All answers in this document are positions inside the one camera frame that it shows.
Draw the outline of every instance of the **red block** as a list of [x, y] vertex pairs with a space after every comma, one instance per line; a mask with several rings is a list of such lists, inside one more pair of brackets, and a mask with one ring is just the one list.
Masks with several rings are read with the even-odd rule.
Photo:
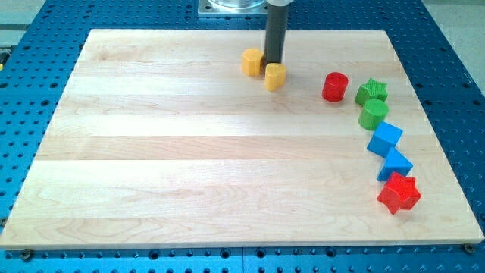
[[325, 78], [324, 89], [321, 96], [329, 102], [339, 102], [347, 89], [349, 79], [340, 72], [332, 72]]
[[421, 194], [416, 189], [416, 178], [404, 177], [394, 171], [377, 200], [386, 205], [391, 214], [395, 214], [400, 209], [412, 209], [420, 198]]

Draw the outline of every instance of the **red cylinder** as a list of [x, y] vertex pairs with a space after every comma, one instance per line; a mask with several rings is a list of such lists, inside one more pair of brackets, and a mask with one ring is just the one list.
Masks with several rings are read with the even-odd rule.
[[329, 102], [339, 102], [343, 99], [347, 84], [349, 84], [349, 79], [345, 74], [332, 72], [325, 78], [321, 96]]

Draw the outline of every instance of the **red star-shaped block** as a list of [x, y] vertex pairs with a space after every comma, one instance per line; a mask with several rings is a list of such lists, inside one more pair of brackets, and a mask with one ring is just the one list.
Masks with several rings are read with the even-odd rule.
[[386, 205], [391, 214], [395, 214], [399, 209], [412, 209], [420, 198], [416, 178], [404, 177], [394, 171], [380, 191], [377, 201]]

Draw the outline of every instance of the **blue pegboard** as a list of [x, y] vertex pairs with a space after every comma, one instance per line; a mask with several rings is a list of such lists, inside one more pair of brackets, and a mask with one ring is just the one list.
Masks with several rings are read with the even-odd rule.
[[[198, 17], [193, 0], [47, 0], [0, 72], [0, 218], [7, 217], [92, 28], [262, 30], [264, 17]], [[296, 1], [291, 30], [385, 30], [480, 226], [485, 98], [420, 1]], [[0, 272], [483, 272], [476, 246], [0, 250]]]

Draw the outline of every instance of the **wood grain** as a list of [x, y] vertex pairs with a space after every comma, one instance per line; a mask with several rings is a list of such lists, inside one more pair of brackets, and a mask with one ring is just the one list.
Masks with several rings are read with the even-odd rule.
[[[483, 233], [386, 34], [289, 31], [285, 86], [240, 69], [258, 31], [93, 30], [0, 236], [6, 249], [478, 243]], [[349, 75], [341, 103], [322, 77]], [[353, 102], [387, 121], [423, 197], [391, 216]]]

